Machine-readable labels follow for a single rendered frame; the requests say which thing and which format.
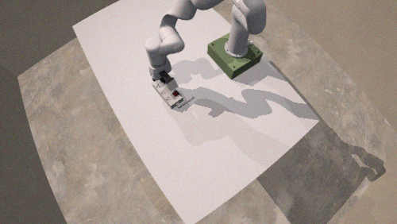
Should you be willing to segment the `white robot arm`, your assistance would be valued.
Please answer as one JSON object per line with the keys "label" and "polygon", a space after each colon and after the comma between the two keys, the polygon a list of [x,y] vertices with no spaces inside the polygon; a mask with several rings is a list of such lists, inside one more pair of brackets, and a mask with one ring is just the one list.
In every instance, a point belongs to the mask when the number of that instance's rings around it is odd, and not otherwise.
{"label": "white robot arm", "polygon": [[[197,9],[208,10],[223,1],[175,0],[173,8],[161,19],[158,30],[160,37],[151,37],[145,42],[145,49],[151,66],[162,68],[167,63],[167,55],[183,51],[185,44],[175,29],[178,19],[191,20],[195,16]],[[229,40],[225,43],[225,51],[232,57],[240,58],[247,54],[247,47],[253,44],[253,41],[247,42],[249,41],[249,34],[257,35],[266,26],[266,5],[263,0],[232,1],[234,4],[232,8],[232,25]],[[165,70],[160,72],[159,75],[164,79],[169,91],[173,91],[178,87],[175,79]]]}

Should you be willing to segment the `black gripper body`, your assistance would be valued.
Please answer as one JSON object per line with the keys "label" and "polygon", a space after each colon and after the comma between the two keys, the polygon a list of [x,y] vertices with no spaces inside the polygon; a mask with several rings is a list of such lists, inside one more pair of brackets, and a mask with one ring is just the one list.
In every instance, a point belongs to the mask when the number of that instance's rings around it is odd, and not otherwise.
{"label": "black gripper body", "polygon": [[164,68],[162,67],[161,69],[159,69],[159,68],[152,67],[151,64],[149,63],[149,65],[148,65],[149,73],[150,73],[150,76],[152,76],[155,81],[162,78],[159,75],[159,73],[162,72],[163,70],[165,70],[167,73],[169,73],[172,70],[172,66],[171,66],[168,58],[167,58],[167,63],[164,66],[165,66]]}

